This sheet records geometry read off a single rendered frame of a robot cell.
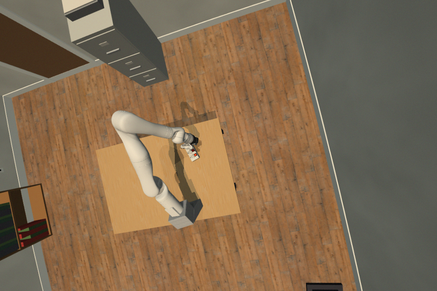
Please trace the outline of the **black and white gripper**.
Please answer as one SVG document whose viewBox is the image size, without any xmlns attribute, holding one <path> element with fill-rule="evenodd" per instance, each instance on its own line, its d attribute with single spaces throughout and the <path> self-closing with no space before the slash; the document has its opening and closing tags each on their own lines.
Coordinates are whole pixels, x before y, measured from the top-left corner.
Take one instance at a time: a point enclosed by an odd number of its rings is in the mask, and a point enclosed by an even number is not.
<svg viewBox="0 0 437 291">
<path fill-rule="evenodd" d="M 191 134 L 191 133 L 189 133 L 190 134 L 190 141 L 189 142 L 187 142 L 187 143 L 183 143 L 182 145 L 181 145 L 181 148 L 184 148 L 184 149 L 193 149 L 193 146 L 192 145 L 197 145 L 197 143 L 198 143 L 198 138 L 197 137 L 195 137 L 193 134 Z M 191 145 L 192 144 L 192 145 Z"/>
</svg>

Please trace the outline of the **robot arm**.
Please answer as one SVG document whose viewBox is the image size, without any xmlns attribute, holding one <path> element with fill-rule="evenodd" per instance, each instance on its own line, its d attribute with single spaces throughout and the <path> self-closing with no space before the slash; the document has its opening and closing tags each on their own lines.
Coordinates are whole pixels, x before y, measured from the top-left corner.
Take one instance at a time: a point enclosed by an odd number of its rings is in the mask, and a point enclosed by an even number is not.
<svg viewBox="0 0 437 291">
<path fill-rule="evenodd" d="M 182 127 L 169 127 L 162 124 L 148 122 L 128 111 L 116 111 L 112 115 L 112 125 L 119 134 L 131 163 L 139 177 L 143 192 L 155 199 L 172 217 L 180 216 L 183 205 L 168 190 L 167 185 L 157 176 L 153 176 L 151 156 L 137 134 L 171 139 L 176 144 L 190 141 L 190 134 Z"/>
</svg>

